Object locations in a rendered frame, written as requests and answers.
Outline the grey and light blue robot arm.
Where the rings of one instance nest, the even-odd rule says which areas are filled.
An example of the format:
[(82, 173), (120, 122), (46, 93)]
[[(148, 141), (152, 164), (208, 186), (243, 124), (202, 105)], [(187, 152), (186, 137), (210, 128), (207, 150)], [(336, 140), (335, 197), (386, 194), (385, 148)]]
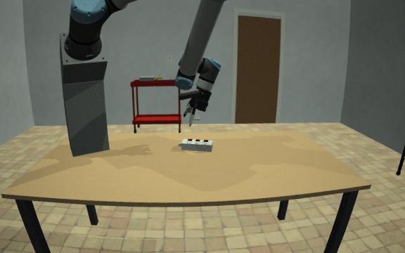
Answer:
[[(116, 11), (125, 9), (128, 3), (137, 0), (72, 0), (70, 28), (65, 40), (65, 52), (75, 60), (91, 60), (102, 49), (100, 38), (103, 23)], [(203, 58), (208, 41), (226, 0), (201, 0), (184, 54), (179, 61), (175, 85), (189, 90), (197, 73), (196, 83), (211, 91), (221, 64), (211, 58)], [(200, 96), (199, 91), (179, 94), (180, 100)]]

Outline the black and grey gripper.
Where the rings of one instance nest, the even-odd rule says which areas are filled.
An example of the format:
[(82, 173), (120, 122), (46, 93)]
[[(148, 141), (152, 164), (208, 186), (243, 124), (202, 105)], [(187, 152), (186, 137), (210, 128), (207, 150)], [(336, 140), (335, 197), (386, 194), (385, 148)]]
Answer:
[[(200, 120), (200, 115), (198, 114), (198, 110), (205, 112), (206, 106), (208, 106), (208, 100), (210, 99), (211, 92), (206, 91), (200, 87), (196, 87), (199, 90), (200, 96), (191, 98), (189, 101), (186, 110), (184, 112), (184, 117), (189, 112), (191, 114), (189, 119), (189, 125), (192, 125), (193, 120)], [(198, 109), (198, 110), (197, 110)]]

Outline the white power strip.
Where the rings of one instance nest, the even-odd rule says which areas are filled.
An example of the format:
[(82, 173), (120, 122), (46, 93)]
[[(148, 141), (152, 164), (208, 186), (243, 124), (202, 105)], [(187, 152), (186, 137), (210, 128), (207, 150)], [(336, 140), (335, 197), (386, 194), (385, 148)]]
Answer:
[(184, 139), (179, 143), (182, 150), (212, 152), (213, 141), (200, 139)]

